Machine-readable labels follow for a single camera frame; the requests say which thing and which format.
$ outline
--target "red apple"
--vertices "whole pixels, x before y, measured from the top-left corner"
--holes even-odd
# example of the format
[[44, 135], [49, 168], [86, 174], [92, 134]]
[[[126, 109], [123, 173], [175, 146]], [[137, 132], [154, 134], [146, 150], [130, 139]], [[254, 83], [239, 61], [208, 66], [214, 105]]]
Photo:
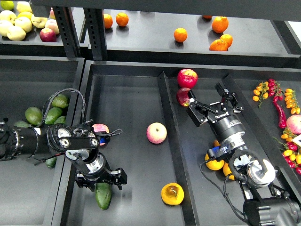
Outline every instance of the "red apple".
[[188, 97], [188, 91], [190, 88], [180, 88], [177, 91], [177, 101], [179, 102], [180, 105], [184, 107], [189, 106], [189, 97]]
[[44, 42], [56, 42], [56, 35], [50, 28], [43, 28], [40, 32], [40, 38]]
[[192, 69], [182, 69], [178, 73], [178, 84], [180, 87], [192, 89], [198, 81], [197, 73]]

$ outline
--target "robotic arm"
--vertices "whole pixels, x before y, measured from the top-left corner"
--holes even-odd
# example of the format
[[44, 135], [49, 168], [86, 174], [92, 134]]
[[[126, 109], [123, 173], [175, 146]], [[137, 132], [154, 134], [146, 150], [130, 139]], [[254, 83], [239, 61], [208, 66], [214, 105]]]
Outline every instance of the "robotic arm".
[[[245, 127], [237, 114], [243, 110], [243, 107], [238, 104], [236, 94], [229, 93], [219, 83], [216, 84], [215, 89], [222, 99], [210, 105], [199, 102], [192, 90], [188, 92], [190, 98], [188, 115], [197, 127], [206, 122], [210, 123], [213, 133], [221, 144], [207, 151], [209, 160], [206, 162], [225, 160], [229, 163], [245, 199], [244, 218], [240, 217], [242, 221], [250, 226], [296, 226], [301, 222], [299, 204], [290, 199], [287, 191], [273, 184], [277, 171], [269, 161], [249, 150], [242, 139]], [[223, 195], [235, 212], [226, 193], [227, 180], [228, 178], [224, 183]], [[261, 198], [257, 191], [265, 186], [270, 190], [270, 198]]]
[[59, 123], [42, 128], [10, 127], [7, 122], [8, 119], [0, 121], [0, 161], [19, 156], [45, 162], [65, 155], [77, 169], [75, 181], [79, 187], [94, 191], [96, 183], [105, 182], [117, 185], [121, 190], [122, 185], [127, 184], [125, 171], [122, 168], [112, 171], [98, 149], [100, 142], [107, 143], [122, 130], [95, 133], [93, 121], [76, 126]]

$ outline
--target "apple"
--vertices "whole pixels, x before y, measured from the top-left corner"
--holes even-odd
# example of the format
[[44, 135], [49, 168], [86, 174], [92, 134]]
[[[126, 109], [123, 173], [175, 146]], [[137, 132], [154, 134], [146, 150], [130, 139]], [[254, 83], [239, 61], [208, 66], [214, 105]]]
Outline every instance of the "apple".
[[50, 19], [54, 19], [55, 20], [55, 13], [54, 13], [52, 7], [51, 7], [51, 10], [50, 10], [49, 17], [50, 17]]
[[0, 13], [0, 20], [8, 20], [12, 24], [15, 24], [14, 20], [17, 18], [17, 16], [9, 10], [4, 10]]
[[19, 17], [15, 20], [15, 26], [21, 27], [26, 33], [32, 30], [32, 22], [27, 17]]
[[0, 20], [0, 35], [2, 35], [3, 37], [7, 37], [8, 29], [11, 26], [13, 26], [13, 24], [8, 20]]
[[46, 17], [36, 17], [32, 15], [32, 24], [37, 28], [44, 28], [47, 20]]
[[182, 69], [178, 73], [179, 86], [192, 89], [198, 81], [197, 73], [192, 69]]
[[289, 117], [286, 120], [286, 126], [293, 134], [301, 134], [301, 115], [294, 114]]
[[55, 32], [55, 34], [59, 34], [60, 33], [60, 30], [58, 29], [58, 26], [57, 26], [57, 23], [56, 23], [56, 20], [48, 20], [45, 24], [45, 28], [50, 28], [52, 31]]
[[50, 28], [43, 28], [40, 32], [40, 38], [44, 42], [56, 42], [55, 32]]
[[32, 8], [30, 7], [29, 2], [19, 1], [19, 2], [17, 2], [17, 11], [19, 13], [23, 13], [23, 12], [31, 12], [32, 13]]
[[26, 36], [26, 32], [21, 27], [11, 26], [8, 28], [7, 36], [12, 41], [22, 41]]
[[146, 137], [153, 144], [162, 143], [167, 136], [167, 130], [164, 125], [159, 122], [155, 122], [148, 126], [146, 130]]
[[[106, 132], [109, 133], [109, 128], [104, 124], [94, 124], [92, 126], [94, 128], [94, 132]], [[99, 145], [105, 145], [105, 138], [101, 138], [99, 141]]]
[[180, 105], [184, 106], [184, 107], [188, 107], [189, 106], [189, 97], [188, 97], [188, 91], [190, 90], [190, 88], [180, 88], [177, 91], [177, 101], [179, 102]]

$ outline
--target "orange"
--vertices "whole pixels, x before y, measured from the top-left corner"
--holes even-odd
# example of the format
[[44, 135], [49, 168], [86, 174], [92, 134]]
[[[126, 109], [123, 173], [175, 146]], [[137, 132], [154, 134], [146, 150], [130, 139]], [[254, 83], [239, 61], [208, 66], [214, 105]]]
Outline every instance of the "orange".
[[104, 14], [103, 19], [104, 19], [105, 29], [111, 28], [112, 25], [113, 25], [113, 18], [111, 17], [111, 15], [110, 14]]
[[128, 23], [128, 16], [125, 13], [118, 13], [116, 15], [116, 23], [120, 26], [120, 27], [125, 27]]
[[[205, 161], [209, 159], [208, 154], [205, 156]], [[206, 166], [211, 170], [220, 170], [224, 166], [225, 161], [212, 160], [206, 163]]]
[[212, 30], [216, 33], [224, 32], [229, 26], [229, 21], [225, 16], [217, 16], [211, 24]]
[[174, 31], [174, 39], [177, 42], [184, 42], [187, 39], [187, 31], [180, 27]]
[[217, 39], [213, 41], [209, 47], [210, 51], [227, 51], [228, 50], [228, 44], [226, 41], [222, 39]]
[[[229, 168], [229, 164], [226, 163], [226, 162], [225, 162], [225, 164], [224, 164], [224, 166], [223, 166], [223, 168], [222, 168], [222, 171], [223, 171], [223, 173], [224, 173], [225, 176], [228, 176], [229, 174], [232, 174], [232, 172], [231, 172], [231, 170], [230, 170], [230, 168]], [[229, 177], [229, 179], [230, 179], [230, 180], [234, 180], [234, 176], [231, 175], [231, 176]]]
[[212, 18], [212, 16], [205, 16], [205, 15], [202, 15], [202, 17], [205, 18], [205, 19], [211, 19]]
[[223, 34], [220, 39], [223, 39], [228, 44], [228, 48], [232, 45], [233, 37], [229, 34]]

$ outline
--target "pink apple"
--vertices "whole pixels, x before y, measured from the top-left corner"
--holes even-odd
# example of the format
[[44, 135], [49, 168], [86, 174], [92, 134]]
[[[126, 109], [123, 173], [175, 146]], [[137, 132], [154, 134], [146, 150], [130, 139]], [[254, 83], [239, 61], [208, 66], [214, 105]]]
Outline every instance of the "pink apple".
[[40, 32], [40, 38], [44, 42], [56, 42], [56, 35], [50, 28], [43, 28]]
[[94, 132], [107, 132], [109, 133], [109, 128], [104, 124], [94, 124], [92, 126], [94, 128]]
[[55, 32], [55, 34], [59, 34], [60, 30], [58, 29], [56, 20], [47, 20], [45, 24], [45, 28], [50, 28], [52, 31]]
[[146, 136], [153, 144], [160, 144], [165, 140], [167, 131], [164, 125], [159, 122], [155, 122], [148, 126]]
[[50, 10], [49, 17], [50, 17], [50, 19], [54, 19], [55, 20], [55, 13], [54, 13], [52, 7], [51, 7], [51, 10]]
[[286, 120], [286, 126], [293, 134], [301, 134], [301, 115], [294, 114], [289, 117]]

